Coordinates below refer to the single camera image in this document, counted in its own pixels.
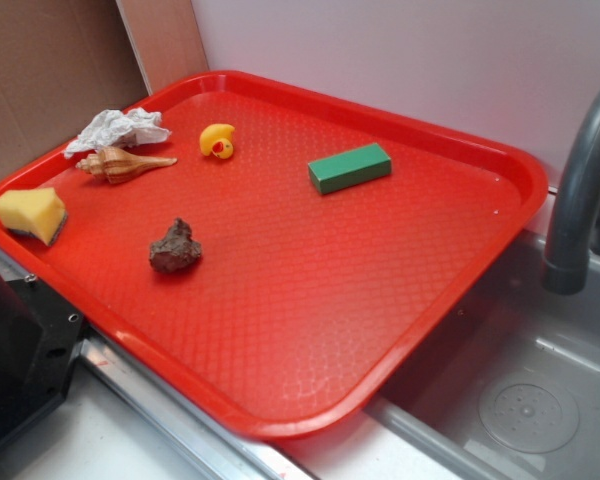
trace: white paper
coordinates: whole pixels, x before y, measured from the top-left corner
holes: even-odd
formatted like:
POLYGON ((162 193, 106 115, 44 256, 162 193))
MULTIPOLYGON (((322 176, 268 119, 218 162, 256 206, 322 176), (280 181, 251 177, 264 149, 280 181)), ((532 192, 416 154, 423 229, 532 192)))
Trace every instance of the white paper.
POLYGON ((161 128, 162 114, 134 108, 126 115, 120 110, 104 110, 71 142, 65 158, 74 153, 100 150, 103 147, 133 147, 145 143, 164 142, 171 131, 161 128))

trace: yellow rubber duck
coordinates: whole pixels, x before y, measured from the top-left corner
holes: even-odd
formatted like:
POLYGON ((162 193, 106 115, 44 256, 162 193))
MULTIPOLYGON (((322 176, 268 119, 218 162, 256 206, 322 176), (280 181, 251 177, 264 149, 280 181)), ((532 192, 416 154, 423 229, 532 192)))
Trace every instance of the yellow rubber duck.
POLYGON ((200 151, 204 156, 211 154, 218 158, 227 159, 233 155, 231 137, 235 127, 228 123, 214 123, 205 128, 200 134, 200 151))

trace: white wall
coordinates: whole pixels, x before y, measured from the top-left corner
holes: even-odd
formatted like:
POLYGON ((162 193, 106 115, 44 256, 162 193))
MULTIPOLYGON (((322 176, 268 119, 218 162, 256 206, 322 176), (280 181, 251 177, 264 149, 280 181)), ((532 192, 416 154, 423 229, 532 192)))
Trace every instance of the white wall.
POLYGON ((560 171, 600 89, 600 0, 192 0, 211 69, 528 151, 560 171))

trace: rock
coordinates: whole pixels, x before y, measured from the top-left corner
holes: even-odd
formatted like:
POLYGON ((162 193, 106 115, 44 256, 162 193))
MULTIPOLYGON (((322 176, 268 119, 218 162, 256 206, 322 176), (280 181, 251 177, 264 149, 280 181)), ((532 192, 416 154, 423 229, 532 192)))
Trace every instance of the rock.
POLYGON ((172 273, 195 263, 202 256, 202 245, 191 239, 191 227, 176 218, 167 235, 150 246, 149 263, 160 273, 172 273))

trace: sink basin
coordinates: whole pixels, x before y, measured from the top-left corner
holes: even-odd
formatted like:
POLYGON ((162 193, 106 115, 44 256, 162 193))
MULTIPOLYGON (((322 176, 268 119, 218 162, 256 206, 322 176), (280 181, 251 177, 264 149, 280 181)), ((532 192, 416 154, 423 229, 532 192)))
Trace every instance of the sink basin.
POLYGON ((555 295, 542 242, 523 232, 381 390, 471 478, 600 478, 600 259, 555 295))

